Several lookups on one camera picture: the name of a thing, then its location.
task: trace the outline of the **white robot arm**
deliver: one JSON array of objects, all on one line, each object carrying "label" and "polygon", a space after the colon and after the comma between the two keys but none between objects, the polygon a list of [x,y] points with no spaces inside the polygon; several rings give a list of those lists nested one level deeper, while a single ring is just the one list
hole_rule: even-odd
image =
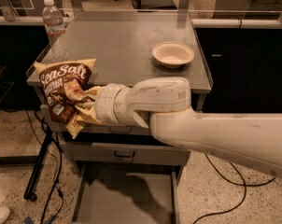
[{"label": "white robot arm", "polygon": [[282,178],[282,114],[209,114],[190,106],[182,77],[110,84],[95,102],[106,125],[150,128],[159,141],[200,151]]}]

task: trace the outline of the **black stand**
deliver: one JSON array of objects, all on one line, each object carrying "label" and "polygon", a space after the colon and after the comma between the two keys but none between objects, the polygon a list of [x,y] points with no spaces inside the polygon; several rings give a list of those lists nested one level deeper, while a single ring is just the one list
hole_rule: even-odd
[{"label": "black stand", "polygon": [[36,156],[0,157],[0,167],[30,165],[34,164],[35,161]]},{"label": "black stand", "polygon": [[51,129],[48,126],[47,130],[46,130],[46,137],[45,137],[44,142],[42,144],[42,147],[41,147],[41,149],[39,151],[39,154],[37,156],[37,160],[35,162],[35,168],[34,168],[32,174],[31,174],[29,183],[27,185],[27,189],[26,189],[26,191],[25,191],[25,193],[23,195],[23,198],[25,200],[30,199],[30,201],[35,202],[36,199],[37,199],[37,196],[36,196],[36,194],[34,192],[34,190],[35,190],[35,183],[36,183],[37,179],[39,178],[40,169],[41,169],[43,160],[45,158],[48,146],[52,142],[51,134],[52,134],[52,131],[51,131]]}]

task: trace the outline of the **electrical cord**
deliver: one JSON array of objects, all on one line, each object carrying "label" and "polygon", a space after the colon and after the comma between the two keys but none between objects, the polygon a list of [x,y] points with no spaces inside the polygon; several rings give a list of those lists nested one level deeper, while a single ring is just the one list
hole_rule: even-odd
[{"label": "electrical cord", "polygon": [[[237,186],[244,186],[244,184],[241,184],[241,183],[235,183],[233,181],[231,181],[230,179],[228,179],[226,176],[224,176],[219,170],[218,168],[215,166],[215,164],[208,158],[207,155],[205,155],[207,160],[209,161],[209,163],[213,166],[213,168],[216,170],[216,172],[223,178],[225,179],[227,182],[229,183],[232,183],[232,184],[235,184]],[[256,187],[261,187],[261,186],[264,186],[264,185],[267,185],[269,183],[272,183],[273,181],[275,180],[275,177],[273,177],[272,179],[264,182],[264,183],[260,183],[260,184],[246,184],[247,187],[251,187],[251,188],[256,188]]]},{"label": "electrical cord", "polygon": [[233,169],[236,171],[236,173],[238,173],[238,175],[241,177],[242,179],[242,182],[243,183],[236,183],[236,182],[233,182],[231,181],[230,179],[228,179],[226,176],[224,176],[220,171],[219,169],[215,166],[215,164],[208,158],[208,156],[205,154],[207,160],[209,161],[209,163],[212,165],[212,167],[216,170],[216,172],[224,179],[226,180],[227,182],[231,183],[231,184],[234,184],[236,186],[242,186],[244,187],[244,195],[243,195],[243,198],[241,200],[241,202],[236,205],[235,207],[229,209],[229,210],[226,210],[226,211],[222,211],[222,212],[216,212],[216,213],[210,213],[210,214],[206,214],[206,215],[203,215],[201,217],[198,217],[194,222],[193,224],[197,223],[200,219],[202,218],[205,218],[205,217],[210,217],[210,216],[214,216],[214,215],[221,215],[221,214],[226,214],[226,213],[229,213],[231,211],[233,211],[234,209],[236,209],[237,207],[239,207],[245,200],[246,196],[247,196],[247,188],[249,187],[253,187],[253,188],[256,188],[256,187],[261,187],[261,186],[264,186],[264,185],[267,185],[271,182],[273,182],[275,180],[275,177],[266,181],[266,182],[263,182],[263,183],[260,183],[260,184],[247,184],[244,177],[242,176],[241,172],[231,163],[229,162],[229,164],[233,167]]},{"label": "electrical cord", "polygon": [[215,215],[221,215],[221,214],[226,214],[226,213],[229,213],[231,211],[233,211],[234,209],[236,209],[237,207],[239,207],[245,200],[246,196],[247,196],[247,185],[246,185],[246,181],[245,179],[243,178],[242,174],[238,171],[238,169],[231,163],[229,162],[229,164],[233,167],[233,169],[235,170],[236,173],[238,173],[238,175],[241,177],[242,179],[242,182],[243,182],[243,187],[244,187],[244,195],[243,195],[243,198],[241,200],[241,202],[239,202],[235,207],[229,209],[229,210],[226,210],[226,211],[221,211],[221,212],[215,212],[215,213],[209,213],[209,214],[206,214],[206,215],[203,215],[201,217],[198,217],[194,222],[193,224],[197,223],[200,219],[202,218],[205,218],[205,217],[210,217],[210,216],[215,216]]},{"label": "electrical cord", "polygon": [[[30,119],[30,116],[29,116],[29,113],[28,113],[27,110],[26,110],[26,114],[27,114],[27,117],[28,117],[28,119],[29,119],[29,123],[30,123],[31,129],[32,129],[32,131],[33,131],[33,134],[34,134],[36,140],[38,141],[39,145],[42,146],[41,142],[39,141],[39,139],[38,139],[38,137],[37,137],[37,135],[36,135],[36,133],[35,133],[35,130],[34,130],[34,128],[33,128],[33,124],[32,124],[32,122],[31,122],[31,119]],[[44,131],[44,133],[46,133],[47,128],[45,128],[45,125],[48,126],[47,122],[45,122],[44,119],[41,119],[41,118],[36,114],[36,111],[35,111],[35,117],[36,117],[37,120],[39,120],[39,121],[41,122],[41,129]],[[56,158],[53,154],[51,154],[51,153],[49,153],[49,152],[47,151],[47,153],[49,153],[49,154],[56,160],[56,169],[55,169],[55,174],[54,174],[54,183],[53,183],[53,185],[52,185],[52,187],[51,187],[51,189],[50,189],[50,192],[49,192],[49,195],[48,195],[46,204],[45,204],[45,206],[44,206],[44,210],[43,210],[43,213],[42,213],[42,216],[41,216],[41,219],[40,219],[40,224],[42,224],[43,221],[44,221],[44,218],[45,218],[45,215],[46,215],[46,211],[47,211],[47,209],[48,209],[48,205],[49,205],[49,201],[50,201],[51,195],[52,195],[52,193],[53,193],[53,191],[54,191],[55,189],[57,189],[58,196],[62,199],[62,203],[61,203],[60,208],[59,208],[58,211],[56,212],[56,214],[55,214],[54,216],[52,216],[52,217],[48,220],[48,222],[47,222],[48,224],[52,223],[52,222],[55,220],[55,218],[58,216],[58,214],[59,214],[60,211],[62,210],[63,204],[64,204],[63,193],[62,193],[62,191],[57,187],[57,184],[59,183],[59,176],[60,176],[60,173],[61,173],[61,170],[62,170],[63,151],[62,151],[62,149],[61,149],[61,147],[60,147],[60,144],[59,144],[59,142],[58,142],[58,134],[57,134],[57,133],[55,133],[55,134],[56,134],[56,137],[55,137],[56,140],[55,140],[53,137],[51,137],[51,141],[55,144],[55,146],[57,147],[57,149],[58,149],[58,151],[59,151],[59,156],[60,156],[59,167],[58,167],[58,160],[57,160],[57,158]]]},{"label": "electrical cord", "polygon": [[46,204],[45,204],[45,207],[44,207],[44,210],[43,210],[43,213],[42,213],[42,216],[41,216],[41,219],[40,219],[40,224],[43,223],[44,221],[44,218],[45,218],[45,215],[46,215],[46,211],[48,209],[48,205],[49,205],[49,200],[51,198],[51,195],[53,194],[53,191],[55,189],[57,189],[58,191],[58,195],[59,197],[62,199],[62,204],[60,206],[60,208],[58,209],[57,213],[48,221],[48,223],[52,223],[54,221],[54,219],[58,216],[58,214],[60,213],[60,211],[62,210],[63,208],[63,203],[64,203],[64,198],[63,198],[63,193],[57,188],[57,184],[59,183],[59,176],[60,176],[60,173],[61,173],[61,169],[62,169],[62,162],[63,162],[63,155],[62,155],[62,150],[60,148],[60,145],[58,143],[58,141],[52,139],[53,143],[56,145],[57,149],[59,150],[59,156],[60,156],[60,164],[59,164],[59,169],[58,169],[58,172],[57,172],[57,175],[56,175],[56,178],[55,178],[55,181],[51,187],[51,190],[49,192],[49,195],[48,195],[48,198],[47,198],[47,201],[46,201]]}]

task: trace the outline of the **terrazzo floor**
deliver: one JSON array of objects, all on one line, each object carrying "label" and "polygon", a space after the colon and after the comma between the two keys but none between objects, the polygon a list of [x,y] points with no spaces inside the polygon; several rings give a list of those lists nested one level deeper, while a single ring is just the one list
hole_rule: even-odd
[{"label": "terrazzo floor", "polygon": [[[40,144],[34,133],[42,142],[45,135],[33,111],[8,113],[0,110],[0,157],[37,155]],[[54,145],[50,145],[49,153],[59,157]],[[234,182],[242,183],[228,162],[213,157],[210,159],[226,177]],[[37,200],[35,202],[23,199],[33,166],[0,167],[0,206],[9,206],[12,211],[7,224],[21,224],[28,217],[34,223],[40,223],[49,190],[53,184],[55,167],[55,158],[47,154],[36,186]],[[236,167],[248,184],[258,184],[271,179],[268,175],[237,165]],[[63,208],[54,223],[69,222],[78,178],[79,174],[72,162],[63,157],[58,187],[63,193],[64,201]],[[202,215],[222,212],[238,205],[244,197],[244,187],[225,181],[216,173],[205,155],[192,152],[180,178],[177,193],[180,223],[191,224]],[[54,215],[61,204],[62,200],[58,192],[54,191],[45,220]],[[236,209],[227,214],[202,218],[196,223],[282,223],[282,180],[276,179],[258,188],[247,188],[245,200]]]}]

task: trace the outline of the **white bowl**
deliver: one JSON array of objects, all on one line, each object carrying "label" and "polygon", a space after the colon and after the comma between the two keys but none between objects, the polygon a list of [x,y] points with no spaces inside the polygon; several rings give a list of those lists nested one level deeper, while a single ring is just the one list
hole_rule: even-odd
[{"label": "white bowl", "polygon": [[192,48],[180,42],[162,42],[155,46],[152,55],[163,66],[176,69],[194,58]]}]

